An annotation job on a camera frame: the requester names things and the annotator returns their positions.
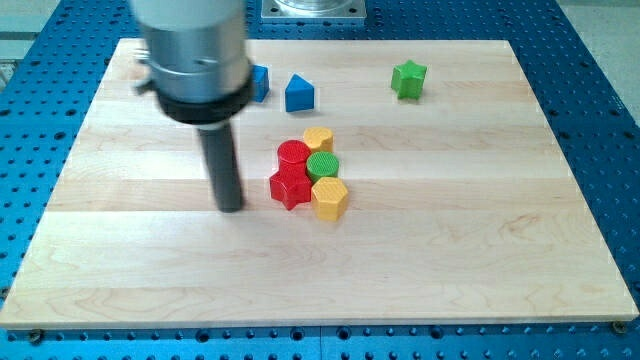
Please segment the green block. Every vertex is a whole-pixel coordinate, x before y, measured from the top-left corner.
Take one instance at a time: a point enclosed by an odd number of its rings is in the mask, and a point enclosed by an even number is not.
[[[307,176],[315,184],[323,177],[337,177],[340,162],[330,152],[319,151],[307,159]]]
[[[393,68],[391,88],[398,93],[398,99],[419,99],[422,94],[427,67],[408,60]]]

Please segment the blue metal table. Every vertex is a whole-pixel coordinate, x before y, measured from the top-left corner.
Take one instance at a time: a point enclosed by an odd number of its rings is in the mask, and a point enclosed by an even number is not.
[[[640,300],[640,129],[554,1],[369,0],[364,26],[262,24],[258,39],[506,39]],[[0,94],[0,288],[6,296],[118,39],[126,0],[62,0]],[[0,330],[0,359],[632,359],[629,324]]]

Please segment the wood grain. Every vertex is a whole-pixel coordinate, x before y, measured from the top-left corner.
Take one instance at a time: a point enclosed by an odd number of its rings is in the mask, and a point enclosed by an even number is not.
[[[630,320],[638,310],[509,44],[249,41],[271,93],[233,119],[247,207],[221,214],[192,128],[122,40],[0,324],[28,328]],[[398,101],[391,69],[430,72]],[[283,111],[296,72],[313,112]],[[333,130],[337,223],[269,197],[275,150]]]

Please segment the yellow block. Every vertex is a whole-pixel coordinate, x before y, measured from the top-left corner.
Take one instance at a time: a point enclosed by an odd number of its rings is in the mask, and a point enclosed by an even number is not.
[[[329,128],[321,126],[307,128],[302,135],[302,140],[311,149],[311,153],[333,152],[333,131]]]
[[[338,221],[348,203],[349,191],[338,178],[323,177],[311,188],[311,206],[319,219]]]

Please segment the red block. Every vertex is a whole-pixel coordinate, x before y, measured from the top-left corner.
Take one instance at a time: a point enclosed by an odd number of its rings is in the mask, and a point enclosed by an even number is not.
[[[298,140],[288,140],[278,147],[278,166],[284,172],[302,172],[307,169],[307,158],[311,150],[307,144]]]
[[[269,178],[271,198],[281,201],[287,210],[311,201],[311,180],[304,171],[279,170]]]

